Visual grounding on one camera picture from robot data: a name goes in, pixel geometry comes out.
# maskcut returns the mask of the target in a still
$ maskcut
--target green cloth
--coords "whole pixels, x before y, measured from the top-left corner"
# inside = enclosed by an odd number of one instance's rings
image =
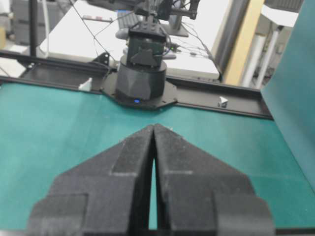
[[[315,0],[305,0],[263,97],[315,190]]]
[[[276,227],[314,227],[315,194],[273,121],[183,107],[124,108],[103,95],[18,84],[0,89],[0,229],[23,229],[54,177],[161,123],[248,174]],[[152,193],[150,227],[155,228]]]

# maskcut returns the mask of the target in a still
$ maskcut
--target desk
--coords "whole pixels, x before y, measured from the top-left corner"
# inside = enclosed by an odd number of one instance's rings
[[[94,15],[104,16],[105,18],[112,19],[117,18],[116,12],[89,5],[85,1],[77,1],[75,3],[75,7],[77,8],[81,16]],[[200,22],[204,26],[205,22],[203,19],[204,18],[201,17]],[[185,22],[193,23],[192,20],[186,18]],[[96,34],[108,25],[108,23],[95,21],[86,21],[86,23],[93,34]],[[214,27],[214,31],[218,31],[219,27],[220,25],[216,24]],[[125,40],[120,40],[115,37],[115,33],[117,31],[118,22],[114,22],[110,27],[100,33],[97,37],[98,40],[103,44],[104,48],[110,52],[115,60],[119,60],[121,58],[121,56],[123,55],[123,48],[126,47]],[[210,31],[209,36],[205,38],[207,42],[210,42],[207,44],[209,48],[212,48],[215,36],[216,33],[213,34]],[[67,14],[50,33],[49,37],[49,51],[51,57],[89,62],[97,57],[97,54],[95,52],[95,45],[99,54],[103,52],[102,48],[97,43],[95,43],[94,45],[93,37],[90,35],[74,9],[70,9],[67,12]],[[184,40],[189,44],[202,47],[200,42],[192,36],[190,36],[189,38],[172,37],[172,40],[179,44],[181,43],[180,40]],[[42,42],[40,48],[45,52],[47,51],[46,40]],[[165,61],[169,68],[169,70],[167,71],[168,75],[178,76],[179,71],[181,71],[180,75],[185,76],[186,78],[187,74],[195,78],[202,77],[206,79],[217,79],[219,77],[219,72],[216,69],[214,63],[207,58],[198,58],[197,60],[195,60],[196,58],[187,54],[177,54],[177,57],[177,61],[180,62],[174,62],[172,60]]]
[[[263,16],[265,16],[267,19],[269,19],[270,21],[272,21],[273,23],[275,23],[276,25],[282,26],[282,27],[287,27],[287,28],[293,28],[294,27],[295,22],[297,20],[297,17],[299,15],[299,13],[296,13],[296,12],[272,9],[266,5],[263,5],[263,7],[261,9],[261,14]],[[279,37],[279,33],[280,33],[279,29],[276,29],[273,31],[271,41],[269,43],[269,47],[268,47],[266,55],[263,59],[261,70],[260,70],[259,76],[257,78],[257,82],[255,85],[256,89],[260,89],[260,87],[262,85],[263,79],[265,77],[265,74],[266,74],[266,71],[267,71],[271,56],[272,56],[272,53],[275,49],[276,42],[277,42],[278,37]]]
[[[0,229],[23,229],[56,175],[152,123],[172,128],[249,175],[276,227],[315,226],[315,194],[273,121],[175,106],[147,112],[103,95],[5,84],[0,89]],[[156,211],[151,214],[154,228]]]

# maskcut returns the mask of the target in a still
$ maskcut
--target white plastic clip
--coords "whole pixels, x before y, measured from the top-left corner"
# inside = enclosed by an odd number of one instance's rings
[[[225,97],[220,97],[220,102],[218,103],[219,107],[226,108],[228,100]]]
[[[92,88],[92,78],[89,78],[86,82],[83,84],[80,84],[79,90],[80,91],[85,91],[85,92],[90,92]]]

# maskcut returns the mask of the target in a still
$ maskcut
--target wooden board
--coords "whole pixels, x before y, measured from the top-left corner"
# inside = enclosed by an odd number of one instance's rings
[[[238,86],[242,80],[263,3],[264,0],[251,0],[248,5],[232,55],[223,75],[223,81],[226,84]]]

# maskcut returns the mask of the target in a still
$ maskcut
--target white pipe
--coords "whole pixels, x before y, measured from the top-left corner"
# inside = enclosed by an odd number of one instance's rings
[[[259,62],[261,52],[263,50],[266,41],[266,36],[262,34],[255,34],[252,41],[252,48],[248,58],[248,64],[244,73],[242,86],[249,87],[252,81],[252,77],[255,73],[256,67]]]
[[[257,79],[257,82],[256,82],[256,89],[260,89],[261,88],[261,84],[265,78],[265,74],[266,74],[266,71],[267,71],[267,68],[268,68],[268,65],[269,65],[269,62],[270,62],[270,59],[271,59],[271,56],[272,56],[272,53],[274,51],[274,48],[275,48],[275,45],[276,45],[276,42],[278,40],[278,37],[279,37],[279,34],[280,34],[280,29],[276,29],[273,34],[272,34],[272,37],[271,37],[271,41],[269,43],[269,47],[268,47],[268,50],[266,52],[266,55],[264,57],[264,61],[262,63],[262,67],[261,67],[261,70],[260,70],[260,73],[259,73],[259,77]]]
[[[49,33],[50,33],[50,23],[49,23],[49,16],[48,16],[48,7],[47,1],[42,0],[43,5],[43,12],[44,12],[44,21],[45,21],[45,33],[46,33],[46,42],[47,42],[47,49],[45,52],[45,57],[49,56]]]

